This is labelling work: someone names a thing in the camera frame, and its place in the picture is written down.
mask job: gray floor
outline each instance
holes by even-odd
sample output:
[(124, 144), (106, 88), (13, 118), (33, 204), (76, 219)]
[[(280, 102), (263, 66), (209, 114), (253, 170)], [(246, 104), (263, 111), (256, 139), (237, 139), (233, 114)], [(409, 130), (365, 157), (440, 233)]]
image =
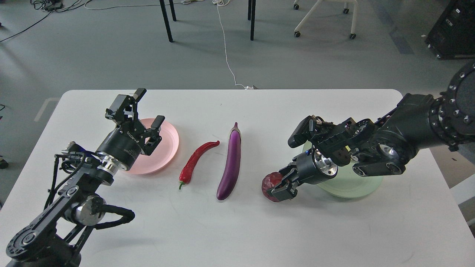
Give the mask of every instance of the gray floor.
[[(69, 5), (73, 0), (63, 2)], [(257, 0), (254, 41), (249, 40), (247, 1), (231, 0), (219, 12), (229, 65), (239, 84), (274, 89), (393, 88), (402, 94), (438, 95), (467, 62), (437, 60), (422, 37), (448, 2), (360, 0), (355, 40), (348, 38), (352, 12), (342, 14), (342, 3), (323, 3), (300, 38), (294, 38), (294, 28), (314, 1), (302, 0), (300, 9), (293, 10), (291, 0)], [(158, 1), (94, 0), (88, 7), (149, 3)], [(234, 86), (226, 64), (217, 7), (205, 0), (175, 8), (174, 43), (167, 40), (158, 6), (51, 14), (0, 43), (0, 104), (7, 106), (0, 111), (0, 153), (10, 162), (9, 168), (0, 170), (2, 203), (57, 98), (68, 90), (242, 89)], [(26, 1), (0, 2), (0, 39), (43, 16)], [(285, 99), (273, 101), (285, 104)], [(70, 112), (80, 113), (81, 106), (72, 106)], [(45, 155), (48, 160), (53, 155)]]

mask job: chair leg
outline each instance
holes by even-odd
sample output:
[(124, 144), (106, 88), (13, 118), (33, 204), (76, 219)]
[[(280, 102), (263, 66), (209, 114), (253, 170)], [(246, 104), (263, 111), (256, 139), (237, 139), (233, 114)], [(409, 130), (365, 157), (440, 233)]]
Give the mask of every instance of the chair leg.
[(177, 21), (177, 16), (175, 15), (175, 7), (173, 5), (173, 0), (170, 0), (170, 10), (171, 10), (171, 18), (173, 21)]
[(308, 18), (312, 15), (312, 13), (315, 11), (315, 9), (317, 9), (317, 7), (323, 2), (323, 0), (318, 0), (314, 6), (310, 9), (310, 11), (307, 13), (307, 15), (305, 15), (305, 17), (302, 19), (302, 21), (297, 25), (297, 27), (295, 28), (294, 30), (294, 34), (296, 34), (297, 32), (299, 32), (300, 28), (302, 28), (302, 26), (305, 24), (305, 22), (308, 20)]
[(249, 0), (247, 3), (247, 20), (251, 20), (251, 6), (252, 6), (252, 0)]
[(353, 20), (351, 22), (351, 29), (352, 29), (351, 34), (355, 34), (357, 17), (358, 17), (358, 2), (356, 0), (353, 0)]
[(298, 10), (299, 7), (300, 7), (300, 6), (298, 5), (298, 1), (299, 1), (299, 0), (295, 0), (295, 1), (294, 1), (294, 10)]
[(254, 41), (254, 21), (256, 20), (256, 0), (252, 0), (251, 6), (251, 41)]
[(167, 29), (168, 41), (173, 42), (171, 37), (170, 23), (168, 22), (167, 10), (165, 9), (165, 0), (160, 0), (161, 13), (163, 14), (163, 21), (165, 22), (165, 28)]
[(348, 14), (350, 12), (350, 9), (348, 8), (348, 2), (345, 2), (345, 7), (343, 8), (343, 14)]

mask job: robotic arm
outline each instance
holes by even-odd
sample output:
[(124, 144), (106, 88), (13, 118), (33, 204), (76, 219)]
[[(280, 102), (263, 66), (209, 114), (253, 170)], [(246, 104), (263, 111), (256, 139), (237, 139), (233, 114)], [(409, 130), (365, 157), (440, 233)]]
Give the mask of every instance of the robotic arm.
[[(138, 118), (137, 103), (145, 93), (145, 89), (139, 88), (133, 96), (118, 95), (106, 109), (105, 117), (113, 120), (116, 128), (95, 153), (71, 142), (62, 154), (55, 155), (54, 179), (45, 209), (11, 239), (6, 252), (12, 260), (7, 267), (77, 267), (81, 261), (79, 252), (93, 229), (110, 228), (134, 219), (133, 211), (107, 205), (95, 191), (101, 184), (112, 185), (118, 170), (129, 170), (139, 154), (150, 155), (162, 140), (160, 125), (165, 117), (157, 116), (150, 129)], [(69, 175), (56, 186), (60, 158)], [(53, 201), (56, 193), (59, 197)], [(99, 223), (107, 212), (122, 217)], [(65, 238), (56, 234), (60, 218), (76, 224)], [(77, 243), (70, 245), (81, 231)]]
[(420, 149), (475, 142), (475, 61), (452, 78), (447, 91), (432, 95), (406, 94), (397, 107), (373, 123), (348, 118), (334, 125), (308, 116), (288, 140), (292, 148), (307, 141), (312, 148), (279, 170), (282, 180), (266, 192), (279, 201), (292, 199), (303, 183), (318, 184), (337, 175), (338, 166), (356, 163), (359, 176), (402, 174)]

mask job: green plate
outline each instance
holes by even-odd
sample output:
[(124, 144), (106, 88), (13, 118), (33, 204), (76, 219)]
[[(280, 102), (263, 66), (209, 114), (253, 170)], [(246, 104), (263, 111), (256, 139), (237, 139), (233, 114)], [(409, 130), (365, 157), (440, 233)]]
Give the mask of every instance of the green plate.
[[(307, 151), (311, 147), (312, 144), (306, 142), (302, 151)], [(352, 166), (355, 163), (357, 162), (351, 161), (344, 167), (338, 167), (335, 178), (317, 185), (331, 195), (346, 199), (360, 198), (373, 193), (380, 186), (383, 177), (361, 177), (353, 172)]]

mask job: eggplant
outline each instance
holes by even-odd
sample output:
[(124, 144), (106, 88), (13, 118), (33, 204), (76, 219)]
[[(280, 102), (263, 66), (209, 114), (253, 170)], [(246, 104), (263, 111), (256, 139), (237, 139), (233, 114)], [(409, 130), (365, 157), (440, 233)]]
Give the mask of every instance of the eggplant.
[(241, 166), (241, 132), (237, 126), (238, 123), (234, 123), (234, 127), (229, 134), (226, 167), (216, 192), (218, 200), (225, 200), (231, 194), (238, 181), (239, 168)]

